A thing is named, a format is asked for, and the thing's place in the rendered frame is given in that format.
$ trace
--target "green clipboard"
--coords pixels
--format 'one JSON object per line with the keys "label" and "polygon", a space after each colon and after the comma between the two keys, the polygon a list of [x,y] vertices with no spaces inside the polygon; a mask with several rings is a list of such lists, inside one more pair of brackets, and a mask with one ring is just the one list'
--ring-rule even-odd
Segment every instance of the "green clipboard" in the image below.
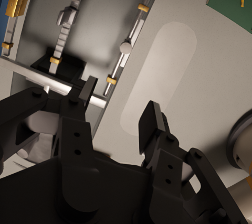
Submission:
{"label": "green clipboard", "polygon": [[208,0],[206,4],[252,33],[252,0],[245,0],[244,7],[240,0]]}

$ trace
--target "green board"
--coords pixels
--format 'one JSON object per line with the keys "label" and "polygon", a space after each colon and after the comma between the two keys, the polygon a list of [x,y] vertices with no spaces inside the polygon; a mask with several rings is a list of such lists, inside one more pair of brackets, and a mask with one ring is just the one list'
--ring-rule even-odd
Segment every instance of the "green board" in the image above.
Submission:
{"label": "green board", "polygon": [[244,7],[240,0],[208,0],[207,5],[252,33],[252,0],[244,0]]}

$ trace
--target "slider block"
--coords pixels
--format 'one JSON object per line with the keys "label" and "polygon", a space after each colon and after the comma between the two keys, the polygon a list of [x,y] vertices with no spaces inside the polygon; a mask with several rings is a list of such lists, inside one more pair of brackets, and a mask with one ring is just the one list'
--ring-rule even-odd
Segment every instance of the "slider block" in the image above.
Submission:
{"label": "slider block", "polygon": [[60,59],[55,58],[55,57],[51,57],[51,58],[50,58],[50,62],[59,65],[59,64],[62,62],[62,57],[61,57]]}
{"label": "slider block", "polygon": [[113,79],[113,78],[111,78],[111,75],[109,74],[109,75],[108,75],[108,77],[107,77],[106,82],[108,82],[108,83],[111,83],[111,84],[115,85],[115,84],[116,84],[116,82],[117,82],[117,78],[115,77],[115,78]]}
{"label": "slider block", "polygon": [[139,9],[139,10],[143,10],[144,12],[147,13],[147,12],[149,11],[150,8],[147,7],[146,5],[139,4],[139,5],[138,5],[138,9]]}
{"label": "slider block", "polygon": [[5,15],[11,18],[22,16],[27,2],[28,0],[9,0]]}
{"label": "slider block", "polygon": [[2,43],[2,47],[6,49],[11,49],[13,45],[14,45],[13,43],[7,43],[7,42]]}

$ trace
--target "screw hole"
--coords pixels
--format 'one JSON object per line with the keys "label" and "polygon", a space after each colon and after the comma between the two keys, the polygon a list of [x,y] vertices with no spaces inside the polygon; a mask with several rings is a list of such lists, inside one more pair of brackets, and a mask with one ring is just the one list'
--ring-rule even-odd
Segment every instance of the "screw hole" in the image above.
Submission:
{"label": "screw hole", "polygon": [[75,154],[76,154],[76,155],[80,155],[80,154],[81,154],[81,151],[75,150]]}

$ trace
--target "gold clamp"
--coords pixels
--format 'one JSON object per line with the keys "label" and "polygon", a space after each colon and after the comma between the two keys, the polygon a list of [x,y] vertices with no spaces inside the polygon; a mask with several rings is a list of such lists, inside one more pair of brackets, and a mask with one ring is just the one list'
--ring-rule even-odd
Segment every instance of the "gold clamp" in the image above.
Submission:
{"label": "gold clamp", "polygon": [[116,84],[116,82],[117,82],[117,78],[116,78],[116,77],[115,77],[115,78],[111,78],[111,75],[109,74],[109,75],[108,75],[108,77],[107,77],[106,82],[108,82],[108,83],[111,83],[111,84],[115,85],[115,84]]}
{"label": "gold clamp", "polygon": [[52,56],[52,57],[50,58],[50,62],[59,65],[59,64],[62,62],[62,57],[61,57],[60,59],[58,59],[58,58],[55,58],[55,57]]}
{"label": "gold clamp", "polygon": [[144,12],[147,13],[147,12],[149,11],[150,8],[147,7],[146,5],[139,4],[139,5],[138,5],[138,9],[139,9],[139,10],[143,10]]}
{"label": "gold clamp", "polygon": [[6,48],[6,49],[11,49],[13,47],[14,43],[7,43],[7,42],[3,42],[2,43],[2,47]]}
{"label": "gold clamp", "polygon": [[27,2],[28,0],[9,0],[5,15],[11,18],[22,16]]}

